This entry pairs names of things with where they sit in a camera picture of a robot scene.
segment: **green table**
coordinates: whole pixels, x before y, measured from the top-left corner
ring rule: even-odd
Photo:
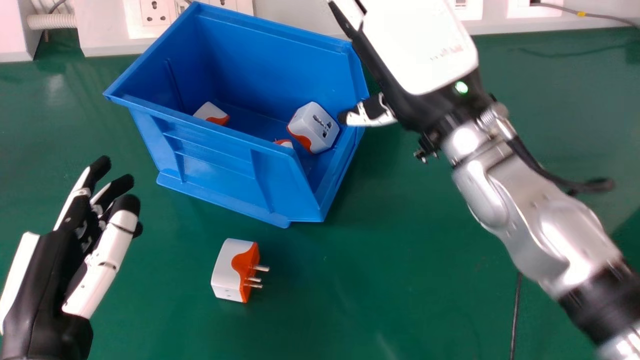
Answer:
[[[639,38],[607,29],[476,39],[486,87],[540,161],[574,179],[617,180],[583,200],[636,265]],[[101,95],[133,59],[84,58],[62,31],[36,61],[0,65],[0,280],[20,235],[53,226],[97,156],[111,156],[112,177],[136,177],[145,233],[92,319],[91,359],[508,358],[515,269],[467,211],[446,161],[413,159],[416,135],[367,130],[326,222],[279,229],[155,184],[127,110]],[[272,269],[247,305],[209,286],[228,237],[259,242]],[[522,291],[517,359],[592,357],[535,284]]]

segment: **green indicator light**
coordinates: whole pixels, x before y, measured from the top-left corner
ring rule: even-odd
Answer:
[[[465,95],[466,93],[469,92],[469,86],[467,86],[467,84],[465,84],[462,81],[457,82],[454,85],[454,88],[456,88],[456,91],[460,94],[460,95]]]

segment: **plug prong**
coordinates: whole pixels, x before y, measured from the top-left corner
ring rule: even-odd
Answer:
[[[268,272],[269,271],[269,267],[265,266],[265,265],[254,265],[253,269],[254,270],[258,270],[258,271],[263,271],[263,272]]]

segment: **blue container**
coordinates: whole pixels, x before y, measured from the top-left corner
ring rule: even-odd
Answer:
[[[349,42],[194,2],[104,95],[129,108],[158,184],[288,227],[324,220],[364,130],[318,155],[273,141],[310,101],[337,118],[369,94]],[[207,101],[226,126],[191,116]]]

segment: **robotic arm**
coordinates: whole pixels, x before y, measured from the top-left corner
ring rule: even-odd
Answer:
[[[612,182],[548,173],[486,93],[476,47],[446,0],[328,0],[382,94],[339,115],[350,126],[400,122],[414,154],[442,151],[476,220],[557,301],[602,359],[640,358],[640,277],[596,215],[571,195]]]
[[[84,170],[53,231],[22,235],[0,297],[2,360],[89,356],[89,319],[142,232],[131,175],[91,197],[110,168],[103,156]]]

